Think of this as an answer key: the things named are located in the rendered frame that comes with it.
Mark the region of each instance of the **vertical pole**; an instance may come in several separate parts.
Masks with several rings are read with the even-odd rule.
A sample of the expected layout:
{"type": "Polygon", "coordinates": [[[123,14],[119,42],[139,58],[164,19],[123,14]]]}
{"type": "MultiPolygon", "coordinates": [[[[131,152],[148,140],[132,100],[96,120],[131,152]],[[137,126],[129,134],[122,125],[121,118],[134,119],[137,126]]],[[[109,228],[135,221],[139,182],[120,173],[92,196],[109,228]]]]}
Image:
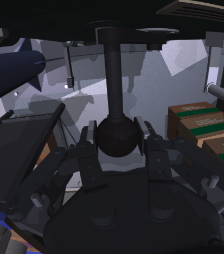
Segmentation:
{"type": "Polygon", "coordinates": [[[120,43],[104,43],[108,119],[124,119],[120,43]]]}

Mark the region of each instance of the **dark blue cylinder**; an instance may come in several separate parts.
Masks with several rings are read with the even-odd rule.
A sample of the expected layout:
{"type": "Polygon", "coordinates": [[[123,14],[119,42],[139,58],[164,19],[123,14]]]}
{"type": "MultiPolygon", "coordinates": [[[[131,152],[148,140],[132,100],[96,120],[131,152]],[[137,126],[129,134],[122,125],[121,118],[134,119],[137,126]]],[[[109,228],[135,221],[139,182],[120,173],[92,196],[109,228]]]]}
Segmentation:
{"type": "Polygon", "coordinates": [[[38,51],[23,51],[0,54],[0,98],[43,72],[46,63],[38,51]]]}

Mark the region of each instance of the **black ball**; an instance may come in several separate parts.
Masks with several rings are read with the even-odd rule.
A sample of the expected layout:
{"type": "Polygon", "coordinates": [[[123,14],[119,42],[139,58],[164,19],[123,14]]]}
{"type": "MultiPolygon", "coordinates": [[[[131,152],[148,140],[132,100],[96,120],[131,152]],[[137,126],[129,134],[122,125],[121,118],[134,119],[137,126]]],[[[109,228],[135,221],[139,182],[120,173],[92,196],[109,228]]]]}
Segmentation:
{"type": "Polygon", "coordinates": [[[119,123],[112,123],[105,118],[97,128],[95,139],[97,146],[106,155],[124,157],[137,146],[137,127],[128,117],[119,123]]]}

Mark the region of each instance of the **black ceiling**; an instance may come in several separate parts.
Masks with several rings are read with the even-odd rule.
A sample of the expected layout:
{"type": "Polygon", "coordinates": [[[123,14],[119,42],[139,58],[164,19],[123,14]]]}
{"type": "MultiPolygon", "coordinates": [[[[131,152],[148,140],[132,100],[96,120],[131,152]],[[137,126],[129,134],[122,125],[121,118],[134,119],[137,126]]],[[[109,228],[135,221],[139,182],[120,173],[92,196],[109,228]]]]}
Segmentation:
{"type": "MultiPolygon", "coordinates": [[[[167,40],[205,39],[206,31],[224,33],[224,23],[201,18],[156,15],[173,0],[76,0],[76,1],[0,1],[0,28],[8,28],[10,37],[0,47],[12,46],[20,38],[48,41],[95,42],[95,29],[85,24],[95,21],[119,21],[131,29],[171,28],[179,34],[167,40]]],[[[224,7],[224,0],[204,0],[224,7]]]]}

